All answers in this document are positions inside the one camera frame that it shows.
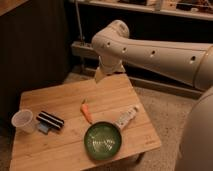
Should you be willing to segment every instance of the table leg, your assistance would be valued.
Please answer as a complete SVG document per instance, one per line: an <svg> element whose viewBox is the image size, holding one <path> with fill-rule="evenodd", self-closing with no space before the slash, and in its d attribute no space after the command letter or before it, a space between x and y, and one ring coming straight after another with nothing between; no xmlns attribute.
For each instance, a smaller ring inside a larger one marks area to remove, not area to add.
<svg viewBox="0 0 213 171"><path fill-rule="evenodd" d="M141 159L143 158L144 153L138 154L138 158L135 160L135 163L138 164L140 163Z"/></svg>

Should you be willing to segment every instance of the eraser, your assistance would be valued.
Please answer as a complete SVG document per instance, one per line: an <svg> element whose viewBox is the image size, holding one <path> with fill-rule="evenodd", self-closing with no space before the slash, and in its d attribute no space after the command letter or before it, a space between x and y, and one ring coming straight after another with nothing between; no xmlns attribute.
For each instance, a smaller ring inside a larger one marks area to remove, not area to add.
<svg viewBox="0 0 213 171"><path fill-rule="evenodd" d="M42 133L44 134L48 134L48 132L50 131L50 127L42 122L40 122L38 125L37 125L37 128L39 131L41 131Z"/></svg>

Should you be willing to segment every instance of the shelf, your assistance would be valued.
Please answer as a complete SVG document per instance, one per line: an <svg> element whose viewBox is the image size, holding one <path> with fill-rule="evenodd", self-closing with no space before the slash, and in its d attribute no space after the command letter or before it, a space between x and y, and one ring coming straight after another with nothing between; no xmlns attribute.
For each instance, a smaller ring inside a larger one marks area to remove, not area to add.
<svg viewBox="0 0 213 171"><path fill-rule="evenodd" d="M154 13L154 14L160 14L160 15L169 15L169 16L213 21L213 14L201 13L201 12L189 12L189 11L182 11L182 10L173 11L173 10L166 10L166 9L155 10L154 6L143 6L143 5L126 4L126 3L119 3L119 2L110 3L110 2L103 2L103 1L96 1L96 0L91 0L91 1L78 0L78 3L84 4L84 5L93 5L93 6L123 9L123 10L137 11L137 12Z"/></svg>

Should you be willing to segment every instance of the green bowl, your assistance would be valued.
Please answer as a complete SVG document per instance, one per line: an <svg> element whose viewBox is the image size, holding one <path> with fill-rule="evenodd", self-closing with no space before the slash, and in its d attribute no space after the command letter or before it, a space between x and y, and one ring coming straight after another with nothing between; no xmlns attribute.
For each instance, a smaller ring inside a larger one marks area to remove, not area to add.
<svg viewBox="0 0 213 171"><path fill-rule="evenodd" d="M118 128L109 122L97 122L84 136L88 155L95 160L107 160L120 149L122 137Z"/></svg>

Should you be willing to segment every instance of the carrot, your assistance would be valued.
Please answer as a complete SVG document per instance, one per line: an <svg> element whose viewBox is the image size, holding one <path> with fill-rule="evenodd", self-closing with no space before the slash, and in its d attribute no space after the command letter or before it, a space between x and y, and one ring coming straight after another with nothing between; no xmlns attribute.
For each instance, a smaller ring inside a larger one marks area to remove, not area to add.
<svg viewBox="0 0 213 171"><path fill-rule="evenodd" d="M84 117L86 118L86 120L90 124L92 124L92 116L91 116L91 113L89 112L89 107L85 102L86 102L86 100L84 99L81 104L81 112L84 114Z"/></svg>

